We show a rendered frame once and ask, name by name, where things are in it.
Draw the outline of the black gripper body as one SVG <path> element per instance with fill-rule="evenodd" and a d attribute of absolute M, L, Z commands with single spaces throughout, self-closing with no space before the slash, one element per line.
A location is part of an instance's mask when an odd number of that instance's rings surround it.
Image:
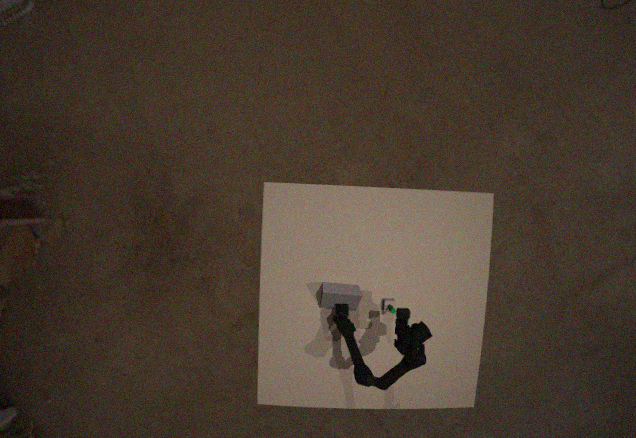
<path fill-rule="evenodd" d="M 399 336 L 402 332 L 410 332 L 409 325 L 406 324 L 407 319 L 409 319 L 411 315 L 411 311 L 409 308 L 397 308 L 396 318 L 397 318 L 397 336 Z M 401 346 L 399 338 L 395 339 L 395 348 L 399 348 Z"/>

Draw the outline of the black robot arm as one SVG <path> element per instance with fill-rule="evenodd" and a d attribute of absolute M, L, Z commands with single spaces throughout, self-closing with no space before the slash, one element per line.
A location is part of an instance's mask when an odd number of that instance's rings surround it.
<path fill-rule="evenodd" d="M 333 321 L 336 323 L 341 335 L 345 338 L 351 354 L 351 360 L 354 365 L 355 381 L 358 385 L 377 387 L 378 389 L 385 391 L 393 383 L 396 383 L 404 374 L 426 364 L 425 344 L 423 342 L 433 336 L 426 324 L 421 321 L 419 324 L 412 324 L 412 327 L 409 328 L 411 333 L 402 332 L 399 335 L 398 338 L 401 346 L 398 350 L 403 355 L 400 363 L 394 366 L 386 374 L 383 374 L 380 378 L 373 376 L 365 365 L 361 353 L 359 352 L 357 342 L 354 337 L 356 329 L 354 327 L 354 323 L 351 323 L 350 319 L 347 318 L 348 315 L 349 312 L 347 304 L 336 304 L 336 315 L 333 316 Z"/>

